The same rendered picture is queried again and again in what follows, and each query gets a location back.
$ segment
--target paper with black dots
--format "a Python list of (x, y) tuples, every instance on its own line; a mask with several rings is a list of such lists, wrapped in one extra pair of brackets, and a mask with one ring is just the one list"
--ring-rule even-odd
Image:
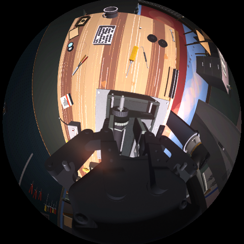
[(94, 45), (111, 45), (116, 26), (98, 26), (93, 43)]

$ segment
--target bucket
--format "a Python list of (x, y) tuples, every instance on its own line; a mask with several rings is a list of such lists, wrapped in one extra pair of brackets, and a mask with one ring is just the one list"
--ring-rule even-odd
[(107, 7), (104, 10), (104, 14), (102, 16), (104, 18), (112, 19), (118, 16), (118, 8), (117, 7)]

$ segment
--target calibration board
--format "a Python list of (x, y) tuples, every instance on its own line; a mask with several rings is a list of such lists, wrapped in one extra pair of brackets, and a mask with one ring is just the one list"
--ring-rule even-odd
[(111, 45), (116, 26), (98, 26), (94, 37), (94, 45)]

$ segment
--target black cable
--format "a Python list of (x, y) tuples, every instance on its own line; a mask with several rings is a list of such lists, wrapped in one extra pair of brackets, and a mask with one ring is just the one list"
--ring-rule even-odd
[[(58, 117), (61, 121), (62, 121), (62, 119), (60, 118), (60, 117)], [(63, 122), (63, 121), (62, 121)], [(65, 122), (63, 122), (64, 124), (66, 124)], [(66, 125), (68, 125), (68, 124), (66, 124)]]

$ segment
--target gray cup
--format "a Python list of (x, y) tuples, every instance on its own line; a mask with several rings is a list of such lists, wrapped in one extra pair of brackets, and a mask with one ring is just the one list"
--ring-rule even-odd
[(104, 14), (102, 16), (104, 18), (112, 19), (118, 16), (118, 8), (116, 7), (107, 7), (103, 11)]

